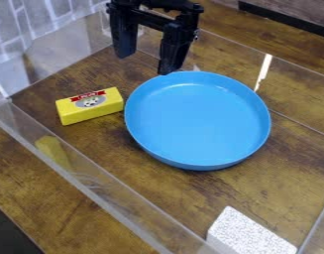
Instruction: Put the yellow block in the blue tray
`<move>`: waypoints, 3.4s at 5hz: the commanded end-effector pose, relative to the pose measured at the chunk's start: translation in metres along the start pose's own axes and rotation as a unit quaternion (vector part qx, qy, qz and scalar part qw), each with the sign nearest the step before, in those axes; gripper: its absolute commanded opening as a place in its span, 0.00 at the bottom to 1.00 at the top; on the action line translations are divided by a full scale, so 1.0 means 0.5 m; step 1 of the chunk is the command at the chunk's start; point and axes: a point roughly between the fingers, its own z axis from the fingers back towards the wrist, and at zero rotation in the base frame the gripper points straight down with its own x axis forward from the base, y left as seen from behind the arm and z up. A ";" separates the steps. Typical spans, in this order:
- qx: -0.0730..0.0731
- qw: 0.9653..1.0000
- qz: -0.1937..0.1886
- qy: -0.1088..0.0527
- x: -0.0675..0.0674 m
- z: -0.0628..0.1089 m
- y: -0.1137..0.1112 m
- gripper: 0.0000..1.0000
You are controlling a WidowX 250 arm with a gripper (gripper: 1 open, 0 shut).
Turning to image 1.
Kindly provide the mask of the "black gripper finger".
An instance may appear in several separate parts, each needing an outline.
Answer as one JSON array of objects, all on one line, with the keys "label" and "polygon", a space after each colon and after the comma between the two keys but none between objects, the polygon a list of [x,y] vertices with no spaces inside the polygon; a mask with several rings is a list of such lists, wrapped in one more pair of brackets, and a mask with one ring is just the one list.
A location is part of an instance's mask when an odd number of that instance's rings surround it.
[{"label": "black gripper finger", "polygon": [[183,25],[176,23],[164,26],[160,42],[159,74],[165,75],[183,66],[191,44],[196,38],[196,30],[185,29]]},{"label": "black gripper finger", "polygon": [[112,44],[120,59],[129,57],[136,51],[137,24],[132,20],[128,9],[108,7]]}]

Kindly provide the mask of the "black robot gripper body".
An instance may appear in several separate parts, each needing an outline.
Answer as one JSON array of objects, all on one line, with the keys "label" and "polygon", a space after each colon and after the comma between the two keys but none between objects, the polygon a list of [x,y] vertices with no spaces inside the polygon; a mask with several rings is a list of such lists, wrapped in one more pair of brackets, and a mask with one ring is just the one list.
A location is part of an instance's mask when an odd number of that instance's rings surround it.
[{"label": "black robot gripper body", "polygon": [[204,7],[192,0],[109,0],[105,4],[112,31],[139,25],[163,31],[168,25],[196,30]]}]

